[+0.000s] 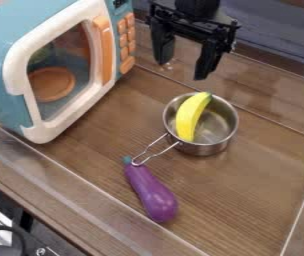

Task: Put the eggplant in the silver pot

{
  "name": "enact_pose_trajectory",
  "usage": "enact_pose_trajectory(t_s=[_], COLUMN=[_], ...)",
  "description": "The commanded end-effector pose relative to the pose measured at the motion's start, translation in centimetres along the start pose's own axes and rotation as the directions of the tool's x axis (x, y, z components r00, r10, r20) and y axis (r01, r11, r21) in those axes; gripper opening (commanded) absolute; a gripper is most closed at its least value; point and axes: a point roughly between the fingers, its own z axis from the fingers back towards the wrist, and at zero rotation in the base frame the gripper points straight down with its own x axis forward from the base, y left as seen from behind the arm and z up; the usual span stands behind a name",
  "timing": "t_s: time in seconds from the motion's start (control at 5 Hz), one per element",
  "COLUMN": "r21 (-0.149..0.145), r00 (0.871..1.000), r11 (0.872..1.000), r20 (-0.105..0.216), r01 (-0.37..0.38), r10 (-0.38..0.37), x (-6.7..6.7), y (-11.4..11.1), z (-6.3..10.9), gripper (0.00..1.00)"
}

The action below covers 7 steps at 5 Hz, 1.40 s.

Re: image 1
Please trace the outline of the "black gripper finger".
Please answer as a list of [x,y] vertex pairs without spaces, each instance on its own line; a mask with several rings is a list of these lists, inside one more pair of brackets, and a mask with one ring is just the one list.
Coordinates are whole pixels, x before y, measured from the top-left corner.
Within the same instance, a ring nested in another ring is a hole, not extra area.
[[174,57],[176,39],[174,27],[156,17],[151,18],[151,39],[155,60],[164,65]]
[[216,70],[223,55],[222,47],[218,42],[204,42],[202,53],[195,66],[195,80],[206,80],[210,73]]

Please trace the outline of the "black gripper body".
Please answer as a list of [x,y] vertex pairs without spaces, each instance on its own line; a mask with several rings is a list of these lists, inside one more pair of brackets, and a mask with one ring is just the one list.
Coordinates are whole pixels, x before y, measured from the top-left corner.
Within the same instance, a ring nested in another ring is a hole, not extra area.
[[216,40],[223,52],[231,52],[240,23],[220,7],[220,0],[150,0],[147,24],[156,17],[174,27],[175,37],[198,43]]

